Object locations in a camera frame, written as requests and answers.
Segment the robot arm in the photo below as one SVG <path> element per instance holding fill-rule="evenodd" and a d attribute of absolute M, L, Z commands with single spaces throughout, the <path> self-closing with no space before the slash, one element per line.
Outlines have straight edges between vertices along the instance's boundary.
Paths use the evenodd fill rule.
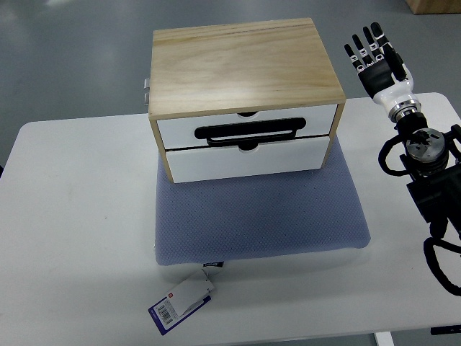
<path fill-rule="evenodd" d="M 378 162 L 387 174 L 410 175 L 413 181 L 407 184 L 408 191 L 424 220 L 430 223 L 431 237 L 424 242 L 429 269 L 446 290 L 461 296 L 461 287 L 445 276 L 434 251 L 434 246 L 438 246 L 461 254 L 461 247 L 442 240 L 448 221 L 461 238 L 461 152 L 456 147 L 456 141 L 461 143 L 461 127 L 453 125 L 447 133 L 428 128 L 420 112 L 421 103 L 413 94 L 413 78 L 402 58 L 378 23 L 371 24 L 371 32 L 368 27 L 363 30 L 371 55 L 357 35 L 352 39 L 361 58 L 354 54 L 350 45 L 344 48 L 365 91 L 376 104 L 383 106 L 398 132 L 384 144 Z M 406 169 L 394 171 L 387 166 L 386 158 L 399 143 L 405 149 L 400 160 Z M 449 154 L 455 157 L 456 164 L 447 168 Z"/>

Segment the gray mesh pad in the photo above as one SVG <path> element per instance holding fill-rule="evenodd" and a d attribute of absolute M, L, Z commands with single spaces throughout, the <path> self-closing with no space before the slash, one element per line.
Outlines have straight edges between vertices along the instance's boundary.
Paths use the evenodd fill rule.
<path fill-rule="evenodd" d="M 338 138 L 325 167 L 313 171 L 172 184 L 158 162 L 160 265 L 362 248 L 369 241 Z"/>

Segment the wooden box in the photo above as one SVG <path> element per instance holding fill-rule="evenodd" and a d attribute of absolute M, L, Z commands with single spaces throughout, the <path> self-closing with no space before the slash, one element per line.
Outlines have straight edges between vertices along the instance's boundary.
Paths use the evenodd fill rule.
<path fill-rule="evenodd" d="M 172 182 L 321 168 L 344 103 L 311 19 L 154 32 L 149 120 Z"/>

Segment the price tag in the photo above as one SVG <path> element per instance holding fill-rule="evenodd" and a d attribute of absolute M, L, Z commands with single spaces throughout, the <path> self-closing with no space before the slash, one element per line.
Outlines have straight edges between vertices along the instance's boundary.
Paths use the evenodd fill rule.
<path fill-rule="evenodd" d="M 211 300 L 213 284 L 199 270 L 170 290 L 160 301 L 149 308 L 154 323 L 162 335 L 172 330 Z"/>

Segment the wooden top panel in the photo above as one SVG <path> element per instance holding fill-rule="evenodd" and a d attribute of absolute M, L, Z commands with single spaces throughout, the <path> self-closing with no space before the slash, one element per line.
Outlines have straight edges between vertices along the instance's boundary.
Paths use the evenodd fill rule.
<path fill-rule="evenodd" d="M 152 120 L 344 100 L 311 19 L 154 32 Z"/>

